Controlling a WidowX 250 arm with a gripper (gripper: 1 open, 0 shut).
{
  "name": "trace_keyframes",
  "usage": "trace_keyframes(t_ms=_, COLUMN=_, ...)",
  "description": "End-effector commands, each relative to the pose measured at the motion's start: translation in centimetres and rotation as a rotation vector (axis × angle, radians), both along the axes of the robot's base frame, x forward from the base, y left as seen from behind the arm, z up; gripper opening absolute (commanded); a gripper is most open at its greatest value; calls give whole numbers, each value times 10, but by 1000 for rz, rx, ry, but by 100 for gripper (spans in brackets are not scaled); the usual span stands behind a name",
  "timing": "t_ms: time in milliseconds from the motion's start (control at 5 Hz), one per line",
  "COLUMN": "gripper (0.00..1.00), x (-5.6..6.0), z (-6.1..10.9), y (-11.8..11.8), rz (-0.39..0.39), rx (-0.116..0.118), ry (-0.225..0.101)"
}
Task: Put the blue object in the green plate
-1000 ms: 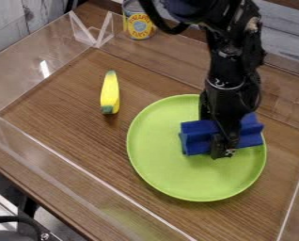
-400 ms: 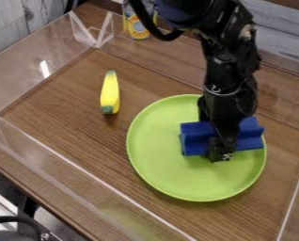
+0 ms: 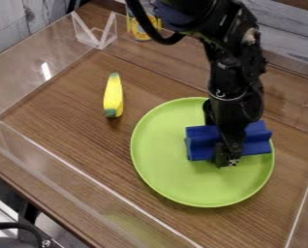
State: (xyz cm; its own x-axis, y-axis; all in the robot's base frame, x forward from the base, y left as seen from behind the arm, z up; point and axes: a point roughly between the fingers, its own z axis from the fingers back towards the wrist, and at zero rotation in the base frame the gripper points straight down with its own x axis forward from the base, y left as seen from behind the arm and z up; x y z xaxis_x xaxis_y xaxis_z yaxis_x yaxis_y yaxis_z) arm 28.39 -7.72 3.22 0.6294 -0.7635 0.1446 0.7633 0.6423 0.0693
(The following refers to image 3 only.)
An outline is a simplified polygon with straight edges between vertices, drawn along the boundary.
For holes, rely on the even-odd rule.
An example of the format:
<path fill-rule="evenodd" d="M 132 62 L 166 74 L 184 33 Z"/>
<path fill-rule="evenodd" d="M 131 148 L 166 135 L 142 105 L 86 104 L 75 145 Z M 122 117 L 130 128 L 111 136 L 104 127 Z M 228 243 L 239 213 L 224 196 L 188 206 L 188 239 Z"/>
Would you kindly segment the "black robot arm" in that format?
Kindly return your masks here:
<path fill-rule="evenodd" d="M 170 29 L 203 43 L 211 66 L 204 123 L 219 133 L 214 163 L 228 167 L 243 156 L 246 127 L 264 112 L 267 59 L 258 19 L 240 0 L 156 0 L 155 6 Z"/>

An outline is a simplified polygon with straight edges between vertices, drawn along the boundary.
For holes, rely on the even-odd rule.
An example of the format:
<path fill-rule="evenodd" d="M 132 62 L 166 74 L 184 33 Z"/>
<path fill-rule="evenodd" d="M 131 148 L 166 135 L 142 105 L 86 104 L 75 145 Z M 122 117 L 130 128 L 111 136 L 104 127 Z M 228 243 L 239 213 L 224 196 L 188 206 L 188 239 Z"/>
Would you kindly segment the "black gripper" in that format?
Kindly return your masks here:
<path fill-rule="evenodd" d="M 206 124 L 218 127 L 223 141 L 215 144 L 214 162 L 218 168 L 236 166 L 243 155 L 246 127 L 263 114 L 263 83 L 247 81 L 242 62 L 232 57 L 219 58 L 211 64 L 210 99 L 203 104 Z"/>

